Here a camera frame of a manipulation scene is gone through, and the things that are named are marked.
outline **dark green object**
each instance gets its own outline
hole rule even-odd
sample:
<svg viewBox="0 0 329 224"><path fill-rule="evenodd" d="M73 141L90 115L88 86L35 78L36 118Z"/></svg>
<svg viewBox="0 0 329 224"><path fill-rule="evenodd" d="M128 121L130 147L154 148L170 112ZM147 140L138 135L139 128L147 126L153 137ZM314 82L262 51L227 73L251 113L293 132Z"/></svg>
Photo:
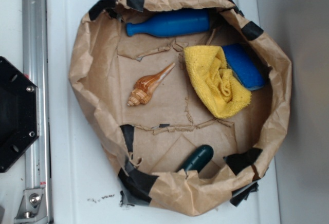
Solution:
<svg viewBox="0 0 329 224"><path fill-rule="evenodd" d="M185 172L197 170L199 173L212 159L213 155L214 150L211 146L206 144L201 145L187 158L179 170L184 169Z"/></svg>

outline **paper bag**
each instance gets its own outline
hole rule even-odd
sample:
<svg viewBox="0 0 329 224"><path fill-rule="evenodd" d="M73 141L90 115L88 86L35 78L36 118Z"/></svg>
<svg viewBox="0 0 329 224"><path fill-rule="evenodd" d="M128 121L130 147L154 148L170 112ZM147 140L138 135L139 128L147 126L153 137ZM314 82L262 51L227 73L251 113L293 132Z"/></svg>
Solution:
<svg viewBox="0 0 329 224"><path fill-rule="evenodd" d="M126 35L128 22L186 8L207 9L211 30L163 39ZM243 45L267 84L252 92L249 106L219 120L191 86L182 52L232 43ZM140 77L172 62L149 103L127 106ZM287 133L291 62L232 0L100 0L79 26L69 80L131 204L190 216L230 199L237 205L257 188ZM203 144L214 149L207 166L199 174L179 170Z"/></svg>

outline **yellow microfiber cloth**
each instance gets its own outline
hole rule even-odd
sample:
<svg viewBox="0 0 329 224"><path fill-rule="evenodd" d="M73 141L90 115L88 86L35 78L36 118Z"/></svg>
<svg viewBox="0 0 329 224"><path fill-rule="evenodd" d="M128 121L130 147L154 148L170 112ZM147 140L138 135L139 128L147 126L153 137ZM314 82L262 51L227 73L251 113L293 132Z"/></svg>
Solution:
<svg viewBox="0 0 329 224"><path fill-rule="evenodd" d="M184 54L192 86L216 118L232 117L250 104L251 92L227 68L221 47L192 46Z"/></svg>

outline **blue plastic bottle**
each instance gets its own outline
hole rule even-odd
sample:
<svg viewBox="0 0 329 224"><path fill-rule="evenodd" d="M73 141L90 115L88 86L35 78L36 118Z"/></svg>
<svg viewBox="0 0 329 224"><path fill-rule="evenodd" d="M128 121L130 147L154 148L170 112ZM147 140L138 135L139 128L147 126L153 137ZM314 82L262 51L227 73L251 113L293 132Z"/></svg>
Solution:
<svg viewBox="0 0 329 224"><path fill-rule="evenodd" d="M127 23L128 36L147 33L160 38L186 35L209 30L207 10L178 10L154 15L140 24Z"/></svg>

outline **conch shell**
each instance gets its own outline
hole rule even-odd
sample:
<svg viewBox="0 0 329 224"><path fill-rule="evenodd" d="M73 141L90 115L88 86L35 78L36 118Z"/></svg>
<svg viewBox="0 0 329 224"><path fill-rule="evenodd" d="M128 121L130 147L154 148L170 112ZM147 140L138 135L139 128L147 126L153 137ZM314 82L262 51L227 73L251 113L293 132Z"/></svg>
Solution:
<svg viewBox="0 0 329 224"><path fill-rule="evenodd" d="M170 73L176 63L171 63L161 72L155 75L144 76L137 80L134 90L130 94L128 99L128 106L137 106L141 104L147 104L152 98L152 94L156 87L162 82L162 80Z"/></svg>

